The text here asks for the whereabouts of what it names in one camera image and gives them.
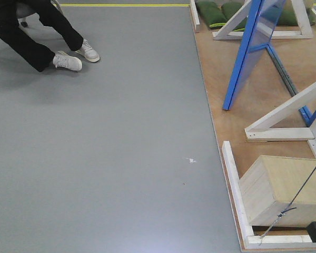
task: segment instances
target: triangular wooden stand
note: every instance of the triangular wooden stand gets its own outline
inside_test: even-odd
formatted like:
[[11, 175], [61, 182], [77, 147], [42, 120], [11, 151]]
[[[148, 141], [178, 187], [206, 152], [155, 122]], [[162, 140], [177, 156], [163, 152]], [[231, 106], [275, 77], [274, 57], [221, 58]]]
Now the triangular wooden stand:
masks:
[[[251, 2], [252, 0], [246, 0], [240, 10], [238, 10], [238, 12], [218, 32], [213, 32], [214, 40], [240, 40], [242, 38], [243, 32], [233, 32], [233, 29], [248, 16], [251, 8]], [[291, 2], [300, 30], [274, 31], [272, 38], [313, 38], [313, 31], [310, 26], [303, 0], [291, 0]], [[316, 23], [316, 10], [312, 9], [312, 11], [315, 16]]]
[[314, 139], [310, 128], [272, 128], [316, 99], [316, 82], [245, 128], [249, 141], [307, 141]]

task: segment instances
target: blue metal frame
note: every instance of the blue metal frame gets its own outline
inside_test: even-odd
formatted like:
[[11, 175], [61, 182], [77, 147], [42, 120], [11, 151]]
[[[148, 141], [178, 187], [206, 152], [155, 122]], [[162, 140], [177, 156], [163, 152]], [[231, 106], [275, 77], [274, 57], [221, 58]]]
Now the blue metal frame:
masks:
[[230, 83], [227, 89], [225, 101], [223, 103], [223, 109], [229, 110], [233, 104], [233, 98], [236, 94], [236, 86], [240, 79], [241, 72], [245, 65], [245, 58], [248, 52], [248, 48], [252, 39], [252, 35], [254, 33], [254, 27], [256, 26], [256, 21], [259, 16], [259, 12], [261, 10], [262, 4], [264, 0], [253, 0], [251, 9], [249, 11], [247, 24], [245, 31], [243, 32], [243, 37], [241, 41], [241, 45], [238, 51], [238, 56], [236, 57], [233, 72], [231, 75]]
[[[246, 67], [248, 67], [247, 56], [250, 55], [250, 53], [266, 49], [268, 47], [269, 42], [270, 42], [271, 36], [274, 32], [274, 29], [273, 29], [267, 42], [261, 43], [259, 45], [252, 45], [252, 41], [253, 41], [254, 35], [256, 33], [256, 26], [259, 22], [260, 14], [261, 14], [262, 7], [263, 7], [263, 4], [265, 1], [266, 0], [253, 0], [252, 1], [251, 9], [250, 9], [249, 14], [248, 14], [246, 28], [245, 28], [245, 31], [243, 33], [241, 45], [240, 45], [238, 55], [237, 55], [236, 60], [235, 60], [233, 72], [231, 75], [231, 79], [230, 79], [229, 86], [227, 89], [226, 97], [224, 100], [224, 104], [223, 104], [224, 110], [229, 110], [231, 108], [236, 96], [238, 95], [239, 90], [242, 88], [242, 86], [244, 84], [244, 81], [242, 81], [241, 78], [242, 78], [243, 71], [246, 69]], [[284, 2], [285, 1], [283, 0], [283, 3], [281, 5], [280, 10], [282, 10]], [[274, 20], [275, 24], [277, 23], [277, 21], [280, 17], [280, 14], [281, 14], [281, 12], [279, 12], [278, 17], [275, 17], [275, 20]]]
[[[276, 53], [276, 51], [271, 43], [269, 43], [269, 45], [267, 47], [267, 51], [268, 51], [270, 57], [272, 58], [276, 68], [278, 69], [279, 74], [281, 75], [282, 80], [283, 80], [285, 86], [287, 87], [290, 95], [295, 96], [296, 94], [298, 94], [296, 87], [294, 86], [289, 74], [285, 70], [278, 54]], [[310, 119], [312, 117], [312, 113], [310, 112], [309, 108], [307, 106], [304, 106], [299, 111], [301, 113], [301, 116], [302, 116], [305, 124], [308, 125], [310, 122]]]
[[[241, 45], [240, 45], [238, 55], [235, 60], [233, 72], [232, 72], [229, 86], [227, 89], [226, 97], [223, 103], [224, 110], [229, 110], [231, 108], [231, 106], [234, 103], [235, 98], [237, 97], [239, 91], [242, 89], [242, 86], [244, 85], [245, 80], [243, 80], [243, 78], [245, 79], [248, 78], [248, 76], [250, 75], [253, 69], [253, 66], [248, 66], [248, 56], [250, 56], [251, 53], [264, 50], [264, 49], [267, 49], [269, 55], [271, 56], [274, 62], [274, 65], [276, 66], [279, 74], [281, 75], [282, 80], [284, 81], [291, 96], [295, 96], [298, 93], [292, 80], [290, 79], [289, 74], [285, 70], [279, 56], [277, 55], [274, 47], [270, 43], [271, 36], [274, 32], [275, 27], [269, 37], [269, 41], [265, 43], [260, 43], [259, 45], [252, 45], [252, 40], [256, 33], [256, 26], [258, 22], [260, 21], [260, 14], [261, 14], [262, 7], [265, 1], [266, 0], [253, 0], [252, 1], [246, 28], [243, 33]], [[274, 16], [272, 17], [274, 18], [274, 20], [272, 21], [276, 21], [277, 23], [280, 15], [278, 17], [274, 17]], [[314, 114], [312, 114], [307, 106], [302, 107], [299, 111], [306, 125], [309, 127], [316, 118], [316, 111], [314, 112]]]

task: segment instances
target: yellow line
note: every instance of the yellow line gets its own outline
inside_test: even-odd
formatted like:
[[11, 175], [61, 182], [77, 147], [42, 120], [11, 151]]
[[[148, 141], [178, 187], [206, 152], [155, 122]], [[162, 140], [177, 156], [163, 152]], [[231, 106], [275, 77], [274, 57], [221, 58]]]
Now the yellow line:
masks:
[[65, 7], [189, 7], [189, 4], [61, 4]]

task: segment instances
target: chair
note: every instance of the chair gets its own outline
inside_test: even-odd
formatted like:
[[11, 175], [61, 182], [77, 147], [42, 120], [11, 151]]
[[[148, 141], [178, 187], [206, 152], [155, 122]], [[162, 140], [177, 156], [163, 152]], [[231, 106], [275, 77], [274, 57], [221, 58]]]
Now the chair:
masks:
[[[51, 2], [53, 2], [56, 5], [56, 8], [63, 14], [63, 11], [61, 9], [61, 6], [60, 6], [58, 0], [51, 0]], [[35, 11], [29, 5], [26, 5], [26, 4], [20, 3], [20, 2], [16, 3], [16, 17], [19, 20], [22, 19], [20, 24], [23, 27], [27, 27], [28, 26], [28, 24], [26, 22], [26, 18], [28, 16], [33, 15], [34, 13], [35, 13]]]

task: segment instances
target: wooden platform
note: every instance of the wooden platform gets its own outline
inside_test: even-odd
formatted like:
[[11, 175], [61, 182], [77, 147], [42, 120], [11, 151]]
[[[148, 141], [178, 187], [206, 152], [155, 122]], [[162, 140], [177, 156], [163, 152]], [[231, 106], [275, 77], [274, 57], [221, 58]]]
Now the wooden platform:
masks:
[[[310, 40], [272, 41], [298, 91], [316, 81], [316, 29], [314, 28], [313, 31], [314, 38]], [[230, 142], [239, 177], [242, 177], [262, 154], [314, 158], [306, 141], [246, 141], [244, 128], [288, 100], [290, 95], [265, 51], [232, 109], [230, 111], [222, 110], [240, 41], [214, 41], [212, 32], [201, 20], [195, 38], [218, 145], [221, 147], [223, 141]], [[316, 101], [312, 101], [308, 106], [313, 112], [316, 108]], [[299, 113], [275, 125], [275, 127], [304, 126]], [[234, 203], [232, 206], [236, 219]], [[305, 231], [276, 231], [270, 234], [302, 235], [306, 233]]]

